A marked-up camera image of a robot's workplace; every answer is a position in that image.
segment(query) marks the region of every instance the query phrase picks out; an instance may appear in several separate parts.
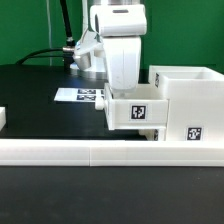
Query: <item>white box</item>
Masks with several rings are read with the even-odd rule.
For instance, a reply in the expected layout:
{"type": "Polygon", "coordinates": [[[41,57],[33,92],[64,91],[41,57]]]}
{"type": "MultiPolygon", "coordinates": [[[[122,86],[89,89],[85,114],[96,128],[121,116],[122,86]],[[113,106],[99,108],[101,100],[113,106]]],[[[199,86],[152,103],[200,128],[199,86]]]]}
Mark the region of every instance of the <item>white box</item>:
{"type": "Polygon", "coordinates": [[[151,66],[149,82],[169,100],[167,141],[224,140],[224,76],[204,67],[151,66]]]}
{"type": "Polygon", "coordinates": [[[138,85],[133,94],[124,99],[112,97],[105,84],[105,114],[109,130],[165,129],[168,100],[158,99],[150,85],[138,85]]]}

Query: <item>green wall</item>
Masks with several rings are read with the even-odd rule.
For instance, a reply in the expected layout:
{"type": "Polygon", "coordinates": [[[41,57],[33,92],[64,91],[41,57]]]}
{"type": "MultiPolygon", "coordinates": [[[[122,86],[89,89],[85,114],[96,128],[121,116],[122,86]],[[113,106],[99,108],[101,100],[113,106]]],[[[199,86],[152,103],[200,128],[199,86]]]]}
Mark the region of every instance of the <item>green wall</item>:
{"type": "MultiPolygon", "coordinates": [[[[81,35],[81,0],[67,0],[73,36],[81,35]]],[[[142,37],[141,67],[207,66],[224,73],[223,0],[145,0],[147,35],[142,37]]],[[[50,0],[53,47],[65,45],[60,1],[50,0]]],[[[0,64],[48,48],[45,0],[7,1],[0,7],[0,64]]],[[[49,64],[32,59],[29,64],[49,64]]],[[[54,64],[63,65],[61,59],[54,64]]]]}

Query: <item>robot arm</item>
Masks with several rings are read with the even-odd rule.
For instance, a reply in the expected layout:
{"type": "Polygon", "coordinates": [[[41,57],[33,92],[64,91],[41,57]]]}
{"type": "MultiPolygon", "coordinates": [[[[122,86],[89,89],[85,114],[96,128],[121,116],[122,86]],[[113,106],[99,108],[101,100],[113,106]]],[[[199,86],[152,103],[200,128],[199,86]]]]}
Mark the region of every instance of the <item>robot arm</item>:
{"type": "MultiPolygon", "coordinates": [[[[100,43],[95,41],[84,48],[92,50],[101,45],[111,91],[133,92],[139,76],[139,35],[146,33],[147,26],[144,5],[94,5],[90,8],[90,25],[99,35],[100,43]]],[[[75,54],[87,51],[78,49],[75,54]]]]}

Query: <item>black cable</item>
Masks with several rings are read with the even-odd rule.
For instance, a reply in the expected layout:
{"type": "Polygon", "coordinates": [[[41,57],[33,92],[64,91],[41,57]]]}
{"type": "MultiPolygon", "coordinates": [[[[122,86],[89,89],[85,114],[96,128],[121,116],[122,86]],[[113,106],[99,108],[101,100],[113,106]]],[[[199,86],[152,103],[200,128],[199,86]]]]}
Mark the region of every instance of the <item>black cable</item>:
{"type": "Polygon", "coordinates": [[[69,21],[66,0],[60,0],[60,3],[61,3],[64,24],[65,24],[65,33],[67,36],[66,43],[67,43],[67,46],[73,47],[73,46],[75,46],[75,41],[73,40],[73,37],[72,37],[72,30],[71,30],[70,21],[69,21]]]}
{"type": "Polygon", "coordinates": [[[43,50],[40,50],[40,51],[34,51],[34,52],[28,54],[27,56],[25,56],[24,58],[18,60],[16,62],[16,64],[17,65],[22,65],[24,61],[26,61],[27,59],[31,58],[32,56],[35,56],[35,55],[38,55],[38,54],[43,54],[43,53],[48,53],[48,52],[55,52],[55,51],[63,52],[63,49],[62,48],[52,48],[52,49],[50,48],[50,49],[43,49],[43,50]]]}
{"type": "Polygon", "coordinates": [[[23,62],[25,62],[28,59],[32,59],[32,58],[51,58],[51,57],[52,58],[65,58],[67,56],[64,56],[64,55],[38,55],[38,56],[29,56],[23,62]]]}

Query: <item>black table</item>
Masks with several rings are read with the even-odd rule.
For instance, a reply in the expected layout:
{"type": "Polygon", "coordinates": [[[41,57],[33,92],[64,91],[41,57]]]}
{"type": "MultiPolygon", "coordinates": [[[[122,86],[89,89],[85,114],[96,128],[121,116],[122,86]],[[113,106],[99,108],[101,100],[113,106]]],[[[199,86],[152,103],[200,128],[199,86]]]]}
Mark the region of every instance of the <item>black table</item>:
{"type": "MultiPolygon", "coordinates": [[[[58,87],[103,85],[61,67],[0,66],[7,107],[0,137],[144,140],[135,131],[107,131],[93,104],[53,101],[58,87]]],[[[0,167],[0,180],[4,224],[224,223],[223,168],[0,167]]]]}

